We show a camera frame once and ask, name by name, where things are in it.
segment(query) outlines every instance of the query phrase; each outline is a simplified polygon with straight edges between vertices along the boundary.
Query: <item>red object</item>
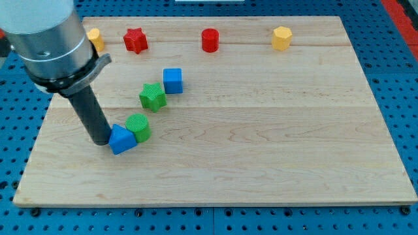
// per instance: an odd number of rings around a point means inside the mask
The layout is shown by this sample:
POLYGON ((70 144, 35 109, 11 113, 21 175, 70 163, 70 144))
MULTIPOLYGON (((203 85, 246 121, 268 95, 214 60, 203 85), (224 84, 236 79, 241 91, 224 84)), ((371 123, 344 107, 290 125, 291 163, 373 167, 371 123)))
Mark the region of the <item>red object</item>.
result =
POLYGON ((4 38, 5 36, 5 32, 3 32, 3 30, 0 29, 0 39, 4 38))
POLYGON ((126 50, 139 54, 142 50, 148 49, 148 43, 146 41, 146 35, 142 32, 141 28, 128 29, 128 32, 123 36, 125 41, 126 50))
POLYGON ((396 0, 381 0, 381 2, 415 58, 418 59, 418 31, 413 28, 411 19, 404 12, 404 7, 396 0))
POLYGON ((202 49, 209 53, 219 49, 219 32, 216 29, 205 29, 202 32, 202 49))

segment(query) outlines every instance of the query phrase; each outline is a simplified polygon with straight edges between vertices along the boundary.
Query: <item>red cylinder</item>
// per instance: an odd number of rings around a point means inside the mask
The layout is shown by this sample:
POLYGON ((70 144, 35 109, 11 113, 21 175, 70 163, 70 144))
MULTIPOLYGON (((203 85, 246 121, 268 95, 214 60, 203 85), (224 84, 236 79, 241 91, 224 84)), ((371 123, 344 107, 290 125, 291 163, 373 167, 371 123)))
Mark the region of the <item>red cylinder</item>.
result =
POLYGON ((202 49, 205 52, 216 52, 219 48, 219 32, 216 29, 205 29, 202 32, 202 49))

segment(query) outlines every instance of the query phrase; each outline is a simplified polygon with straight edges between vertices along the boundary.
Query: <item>blue cube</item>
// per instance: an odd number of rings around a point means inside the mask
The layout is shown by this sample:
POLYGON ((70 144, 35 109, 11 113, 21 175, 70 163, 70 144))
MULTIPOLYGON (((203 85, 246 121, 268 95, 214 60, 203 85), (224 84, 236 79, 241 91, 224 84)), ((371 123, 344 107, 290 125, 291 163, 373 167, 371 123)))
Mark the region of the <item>blue cube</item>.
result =
POLYGON ((113 124, 112 134, 110 134, 109 146, 114 155, 123 153, 124 151, 131 149, 137 145, 135 136, 131 131, 113 124))
POLYGON ((164 69, 163 83, 166 94, 183 93, 182 69, 164 69))

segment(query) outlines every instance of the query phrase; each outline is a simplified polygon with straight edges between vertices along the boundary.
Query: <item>blue object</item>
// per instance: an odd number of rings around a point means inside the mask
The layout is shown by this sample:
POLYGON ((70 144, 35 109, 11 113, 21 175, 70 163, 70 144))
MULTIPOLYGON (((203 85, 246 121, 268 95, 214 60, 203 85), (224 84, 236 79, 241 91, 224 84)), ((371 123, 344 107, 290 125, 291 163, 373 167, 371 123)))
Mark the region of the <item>blue object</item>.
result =
POLYGON ((166 94, 183 93, 182 69, 164 69, 163 76, 166 94))
POLYGON ((135 137, 131 131, 128 131, 118 124, 113 124, 109 145, 110 148, 112 148, 113 154, 117 155, 135 147, 137 141, 135 141, 135 137))
MULTIPOLYGON (((246 0, 242 5, 179 5, 172 0, 74 3, 81 17, 341 17, 406 171, 418 190, 418 63, 380 0, 246 0)), ((24 173, 51 98, 35 88, 25 74, 22 60, 12 52, 0 69, 0 234, 306 235, 418 231, 418 204, 411 206, 409 214, 402 213, 399 206, 374 206, 41 208, 39 216, 32 216, 31 208, 17 208, 12 203, 16 192, 13 184, 24 173)))

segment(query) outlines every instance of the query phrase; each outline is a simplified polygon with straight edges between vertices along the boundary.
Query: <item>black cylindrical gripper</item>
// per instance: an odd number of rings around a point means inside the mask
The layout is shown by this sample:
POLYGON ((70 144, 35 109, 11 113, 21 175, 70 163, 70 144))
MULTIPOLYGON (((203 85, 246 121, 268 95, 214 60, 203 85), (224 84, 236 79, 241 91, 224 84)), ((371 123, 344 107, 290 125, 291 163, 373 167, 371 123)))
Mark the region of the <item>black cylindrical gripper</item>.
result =
POLYGON ((89 133, 93 142, 99 146, 109 143, 112 129, 97 102, 90 86, 68 97, 72 107, 89 133))

